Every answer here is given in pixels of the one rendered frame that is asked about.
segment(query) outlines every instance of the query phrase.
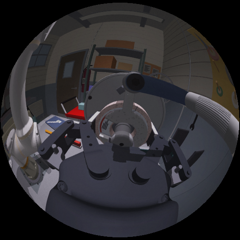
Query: yellow pegboard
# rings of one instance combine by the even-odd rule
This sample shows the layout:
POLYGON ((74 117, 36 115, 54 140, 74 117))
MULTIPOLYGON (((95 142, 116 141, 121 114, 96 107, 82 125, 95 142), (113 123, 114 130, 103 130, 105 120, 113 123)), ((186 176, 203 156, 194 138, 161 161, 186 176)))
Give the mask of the yellow pegboard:
POLYGON ((207 45, 208 49, 206 49, 206 50, 208 51, 209 59, 210 59, 212 71, 213 71, 212 100, 217 102, 218 104, 222 105, 227 110, 229 110, 236 117, 236 119, 238 121, 240 121, 239 108, 234 107, 234 104, 236 104, 237 101, 232 98, 232 96, 234 96, 235 88, 231 84, 231 82, 227 76, 225 64, 224 64, 222 58, 220 57, 220 55, 218 54, 216 49, 214 49, 211 46, 211 43, 195 28, 192 27, 192 28, 188 29, 187 31, 192 36, 194 36, 202 45, 204 45, 202 43, 202 41, 207 45), (221 88, 220 92, 218 92, 218 90, 217 90, 216 81, 221 88))

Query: brown door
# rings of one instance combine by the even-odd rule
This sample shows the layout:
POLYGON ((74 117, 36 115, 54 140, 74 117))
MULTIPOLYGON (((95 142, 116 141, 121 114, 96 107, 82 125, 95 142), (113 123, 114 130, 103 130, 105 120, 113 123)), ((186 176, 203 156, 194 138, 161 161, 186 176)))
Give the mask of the brown door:
MULTIPOLYGON (((79 101, 78 88, 79 83, 81 83, 81 70, 84 64, 85 54, 86 50, 61 57, 57 78, 57 108, 60 114, 65 114, 61 102, 74 96, 76 96, 79 101)), ((70 112, 77 107, 77 105, 76 99, 63 104, 66 112, 70 112)))

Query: metal shelving unit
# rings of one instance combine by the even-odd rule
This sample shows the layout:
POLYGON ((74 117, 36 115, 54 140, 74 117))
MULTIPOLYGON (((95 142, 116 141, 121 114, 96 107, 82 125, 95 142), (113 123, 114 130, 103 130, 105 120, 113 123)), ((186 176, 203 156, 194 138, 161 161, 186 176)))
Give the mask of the metal shelving unit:
MULTIPOLYGON (((90 68, 91 61, 93 58, 93 53, 94 51, 97 51, 99 53, 98 56, 101 55, 118 55, 118 56, 125 56, 125 57, 130 57, 130 58, 136 58, 140 59, 139 62, 139 67, 138 71, 143 74, 143 66, 145 62, 145 57, 146 57, 146 49, 144 51, 138 51, 134 49, 128 49, 128 48, 121 48, 121 47, 96 47, 96 45, 93 45, 91 55, 89 58, 88 66, 87 66, 87 72, 86 72, 86 79, 88 79, 89 75, 89 70, 95 71, 94 73, 94 78, 93 78, 93 85, 95 85, 95 80, 96 80, 96 74, 97 72, 105 72, 105 73, 129 73, 130 71, 126 70, 121 70, 121 69, 113 69, 113 68, 90 68)), ((83 102, 85 102, 86 99, 86 88, 87 84, 84 86, 84 93, 83 93, 83 102)))

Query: box on shelf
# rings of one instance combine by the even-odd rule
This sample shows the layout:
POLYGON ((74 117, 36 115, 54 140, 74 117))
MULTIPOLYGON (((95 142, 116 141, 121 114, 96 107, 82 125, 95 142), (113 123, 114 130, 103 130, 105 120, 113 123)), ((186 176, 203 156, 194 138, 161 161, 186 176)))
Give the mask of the box on shelf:
POLYGON ((96 56, 94 68, 116 68, 114 56, 96 56))
POLYGON ((131 71, 132 70, 132 64, 125 63, 125 62, 119 62, 117 69, 131 71))
POLYGON ((123 41, 123 40, 107 40, 105 47, 122 47, 133 49, 135 42, 123 41))
POLYGON ((78 104, 78 110, 84 110, 84 102, 78 104))

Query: blue book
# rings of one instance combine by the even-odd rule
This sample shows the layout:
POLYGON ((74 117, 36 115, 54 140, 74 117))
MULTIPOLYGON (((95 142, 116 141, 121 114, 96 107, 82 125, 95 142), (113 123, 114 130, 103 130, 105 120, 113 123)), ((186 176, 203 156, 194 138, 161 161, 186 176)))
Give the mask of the blue book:
POLYGON ((65 121, 60 119, 57 116, 54 116, 52 118, 50 118, 48 121, 46 121, 45 123, 47 125, 49 125, 52 129, 57 129, 59 126, 61 126, 65 121))

